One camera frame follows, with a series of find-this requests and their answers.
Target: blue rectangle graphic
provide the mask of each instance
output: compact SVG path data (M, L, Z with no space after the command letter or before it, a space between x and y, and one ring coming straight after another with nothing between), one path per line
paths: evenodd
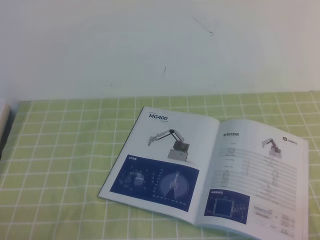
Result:
M188 212L199 170L128 155L110 192Z
M224 189L210 189L205 216L230 219L247 224L250 196Z

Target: brochure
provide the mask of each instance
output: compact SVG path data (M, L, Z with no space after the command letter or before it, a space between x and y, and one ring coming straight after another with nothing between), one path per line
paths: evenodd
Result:
M261 240L308 239L308 141L144 107L99 197Z

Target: white grid line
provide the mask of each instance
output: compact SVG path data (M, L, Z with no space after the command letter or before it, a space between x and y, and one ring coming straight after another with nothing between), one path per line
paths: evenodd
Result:
M100 99L100 106L99 106L99 112L98 112L98 119L100 119L100 115L101 115L101 106L102 106L102 99ZM93 141L93 146L92 146L92 150L91 150L91 155L94 154L94 150L95 150L95 143L96 143L96 138L97 138L97 132L99 130L99 121L96 121L96 126L95 126L95 133L94 133L94 141ZM91 169L91 166L92 166L92 161L93 161L93 157L91 156L90 157L90 162L89 162L89 170ZM83 216L84 216L84 212L85 212L85 202L87 200L87 189L88 189L88 185L89 185L89 176L90 176L90 173L88 172L87 173L87 176L86 176L86 184L85 184L85 189L84 189L84 204L82 206L82 210L81 210L81 215L80 215L80 220L83 219ZM77 239L79 239L80 237L80 232L81 232L81 227L82 227L82 221L80 222L79 224L79 229L78 229L78 235L77 235Z
M279 103L282 104L282 105L295 104L295 102L292 102L292 101L288 101L288 102L280 101ZM313 104L313 103L320 104L320 101L316 101L316 100L315 101L299 101L299 103L300 104ZM276 105L277 103L274 103L274 102L262 102L261 104L262 105ZM243 104L243 106L252 106L252 105L256 105L256 104L255 103L244 103ZM239 107L240 104L225 104L225 106L237 106L237 107ZM203 105L191 106L191 108L203 108L203 107L204 107ZM221 107L221 105L220 104L210 104L210 105L208 105L208 107ZM120 107L119 109L120 110L133 110L134 108L132 108L132 107ZM105 110L117 110L117 108L115 108L115 107L105 108L104 107L101 110L102 111L105 111ZM80 109L78 109L78 110L67 109L67 111L68 111L68 113L73 113L73 112L79 113L79 112L81 112ZM99 111L99 109L84 109L84 112L97 112L97 111ZM31 111L21 111L21 112L19 111L17 113L17 115L25 115L28 112L32 112L32 113L35 113L35 114L45 113L45 111L32 111L31 110ZM61 113L61 112L63 112L63 110L50 110L50 113Z
M48 114L49 107L50 107L50 103L49 103L48 106L47 106L47 109L46 109L46 112L45 112L45 116L47 116L47 114ZM43 122L43 123L41 124L40 132L42 131L44 125L45 125L45 122ZM36 139L35 145L38 144L39 139L40 139L40 137L38 136L37 139ZM34 156L34 155L35 155L35 152L36 152L36 146L34 146L34 149L33 149L33 151L32 151L31 156ZM29 172L30 167L31 167L31 163L32 163L32 161L29 162L28 167L27 167L27 169L26 169L26 173ZM7 228L7 231L6 231L6 234L5 234L5 237L4 237L5 240L8 239L9 232L10 232L10 228L11 228L11 224L12 224L12 222L13 222L13 220L14 220L14 217L15 217L15 214L16 214L16 210L17 210L17 207L18 207L18 205L19 205L19 201L20 201L20 198L21 198L21 195L22 195L22 189L24 188L25 183L26 183L26 179L27 179L27 175L25 175L24 178L23 178L22 188L19 190L19 195L18 195L18 198L17 198L17 200L16 200L15 207L14 207L14 209L13 209L13 213L12 213L12 216L11 216L10 224L9 224L9 226L8 226L8 228Z
M62 121L60 123L60 126L59 126L59 131L61 130L61 127L62 127L62 122L63 122L63 119L65 117L65 114L66 114L66 109L67 109L67 102L65 103L65 106L64 106L64 111L63 111L63 114L62 114ZM58 142L58 137L59 137L59 133L57 134L57 137L56 137L56 140L55 140L55 143L57 144ZM47 180L48 180L48 177L49 177L49 173L50 173L50 168L51 168L51 164L52 164L52 161L53 161L53 158L54 158L54 152L56 151L56 146L54 145L53 146L53 150L52 150L52 154L51 154L51 157L50 157L50 162L49 162L49 166L48 166L48 169L47 169L47 172L46 172L46 175L45 175L45 179L44 179L44 182L43 182L43 186L41 188L41 194L40 194L40 198L39 198L39 201L38 201L38 205L37 205L37 208L36 208L36 211L35 211L35 215L34 215L34 219L33 219L33 222L35 223L36 220L37 220L37 216L38 216L38 212L39 212L39 208L40 208L40 205L41 205L41 201L42 201L42 197L44 195L44 192L45 192L45 189L46 189L46 184L47 184ZM32 235L33 235L33 231L34 231L34 228L35 228L35 224L32 225L31 227L31 231L30 231L30 235L29 235L29 240L32 239Z
M85 101L83 100L82 101L82 111L81 111L80 119L79 119L79 122L78 122L78 131L80 129L81 120L82 120L83 113L84 113L84 108L85 108ZM79 135L79 132L75 136L75 142L77 142L78 135ZM76 145L74 145L74 147L72 149L72 154L71 154L72 156L75 154L75 149L76 149ZM73 163L73 160L70 161L69 170L68 171L71 170L72 163ZM65 194L66 194L66 189L67 189L66 186L68 185L69 175L70 175L69 173L67 173L67 175L66 175L65 186L64 186L65 188L63 189L61 203L63 203L64 200L65 200ZM58 212L58 217L57 217L58 220L60 219L61 211L62 211L62 205L60 205L60 207L59 207L59 212ZM54 230L53 230L53 234L52 234L52 240L54 240L55 237L56 237L57 228L58 228L58 222L56 222L55 225L54 225Z
M264 123L266 124L266 123L267 123L267 120L266 120L266 116L265 116L265 114L264 114L264 111L262 110L262 104L261 104L261 102L260 102L259 96L258 96L257 94L255 94L255 97L256 97L256 99L257 99L258 106L259 106L259 108L260 108L263 121L264 121Z
M224 118L227 119L227 113L226 113L226 108L225 108L225 103L224 103L224 98L221 96L221 104L222 104L222 108L223 108L223 113L224 113Z
M116 99L116 112L115 112L115 117L117 118L118 117L118 109L119 109L119 98ZM114 130L116 131L117 130L117 120L114 121ZM113 135L113 142L116 141L116 132L114 132L114 135ZM114 155L114 152L115 152L115 145L113 144L112 146L112 155ZM112 166L113 166L113 161L111 160L110 162L110 169L112 169ZM106 221L107 220L107 214L108 214L108 204L110 202L109 201L106 201L105 202L105 212L104 212L104 220ZM102 232L103 232L103 235L102 235L102 238L105 237L105 231L106 231L106 224L103 225L102 227Z
M246 114L245 114L245 110L244 110L244 106L243 106L243 104L242 104L241 97L238 96L238 98L239 98L239 100L240 100L240 106L241 106L242 115L243 115L242 117L243 117L244 119L246 119L247 117L246 117Z

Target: green checkered tablecloth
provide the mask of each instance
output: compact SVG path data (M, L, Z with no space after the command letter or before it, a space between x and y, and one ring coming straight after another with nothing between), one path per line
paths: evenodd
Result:
M309 239L320 239L320 92L22 102L0 160L0 239L246 239L97 197L143 106L308 140Z

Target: small robot arm image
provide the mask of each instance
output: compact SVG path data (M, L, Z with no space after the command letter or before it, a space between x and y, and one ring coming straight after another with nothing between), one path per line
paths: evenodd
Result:
M178 131L174 129L169 129L155 136L151 136L149 138L148 146L150 146L151 143L163 139L169 135L174 137L175 142L173 145L173 149L171 149L168 154L168 159L186 161L188 157L189 144L185 143L185 139L181 136L181 134Z
M262 147L264 148L265 145L271 143L271 150L269 151L269 155L274 156L276 158L281 159L281 149L278 148L277 144L275 143L275 141L272 138L268 138L267 140L262 142Z

